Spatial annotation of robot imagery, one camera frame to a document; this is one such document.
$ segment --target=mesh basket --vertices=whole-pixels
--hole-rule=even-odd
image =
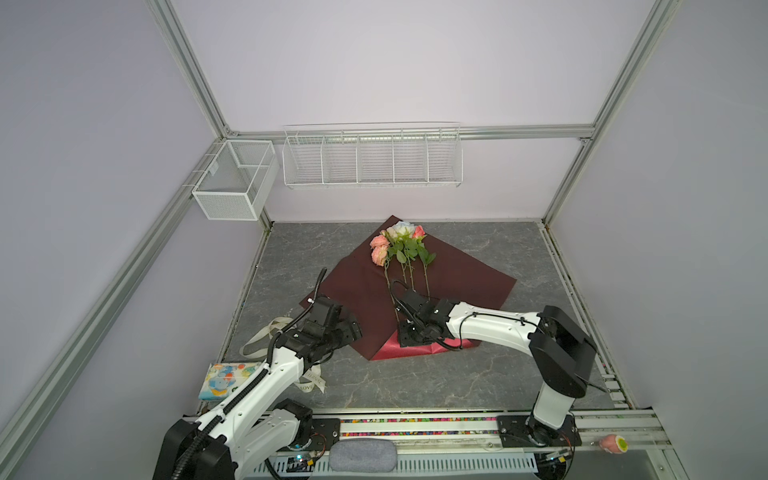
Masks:
[[[456,186],[462,170],[458,127],[287,134],[283,149],[291,188]]]
[[[211,220],[258,220],[279,169],[271,141],[227,140],[192,194]]]

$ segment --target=white wire basket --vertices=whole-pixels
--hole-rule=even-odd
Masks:
[[[462,182],[457,124],[286,127],[283,175],[290,188],[433,187]]]
[[[271,141],[226,140],[192,194],[210,220],[259,220],[279,169]]]

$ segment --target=white ribbon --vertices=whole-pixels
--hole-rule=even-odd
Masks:
[[[248,340],[245,345],[240,347],[240,355],[244,356],[247,359],[260,359],[263,356],[266,356],[266,349],[260,349],[256,352],[246,354],[244,353],[245,347],[249,346],[251,343],[258,342],[265,336],[269,336],[270,338],[273,337],[272,331],[273,330],[279,330],[282,329],[284,326],[287,326],[288,323],[292,322],[293,319],[288,316],[278,316],[276,319],[269,322],[267,326],[256,332],[256,335],[250,337],[250,340]],[[323,377],[320,376],[320,365],[314,365],[312,368],[304,372],[304,375],[302,375],[303,379],[309,380],[308,382],[294,382],[293,384],[297,387],[299,387],[299,390],[302,392],[312,392],[315,387],[320,389],[320,392],[325,393],[326,392],[326,381],[323,379]]]

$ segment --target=maroon paper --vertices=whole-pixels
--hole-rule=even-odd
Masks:
[[[369,244],[373,237],[379,235],[380,230],[385,230],[398,221],[397,217],[392,216],[382,223],[381,227],[372,232],[350,255],[339,261],[319,289],[320,293],[344,305],[355,315],[362,338],[352,343],[352,348],[368,360],[445,351],[437,344],[401,348],[397,341],[397,319],[387,290],[384,268],[371,261]],[[435,261],[427,269],[430,296],[436,299],[460,300],[495,310],[502,307],[515,285],[514,278],[431,236],[428,231],[426,234],[424,246],[430,253],[437,253]],[[422,264],[416,261],[413,266],[415,290],[426,295]],[[387,273],[390,281],[403,278],[402,268],[397,261],[390,262]],[[411,283],[407,268],[406,282]],[[305,308],[308,305],[308,297],[304,296],[301,302]],[[465,343],[465,347],[470,346],[473,346],[472,343]]]

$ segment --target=wall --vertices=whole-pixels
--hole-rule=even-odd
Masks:
[[[653,3],[174,2],[235,131],[590,124]]]
[[[683,3],[553,226],[696,480],[765,476],[767,22]]]
[[[151,478],[192,414],[261,238],[194,204],[48,424],[16,480]]]
[[[465,141],[458,187],[291,190],[281,172],[266,209],[293,222],[542,218],[578,147],[574,138]]]
[[[213,135],[141,0],[3,2],[0,65],[1,428]]]

